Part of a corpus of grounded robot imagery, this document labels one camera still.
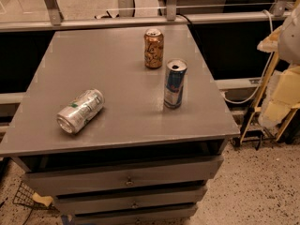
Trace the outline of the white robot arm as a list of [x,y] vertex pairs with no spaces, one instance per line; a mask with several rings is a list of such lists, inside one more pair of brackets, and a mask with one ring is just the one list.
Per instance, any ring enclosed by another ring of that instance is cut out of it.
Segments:
[[281,60],[300,64],[300,5],[282,24],[278,38],[278,54]]

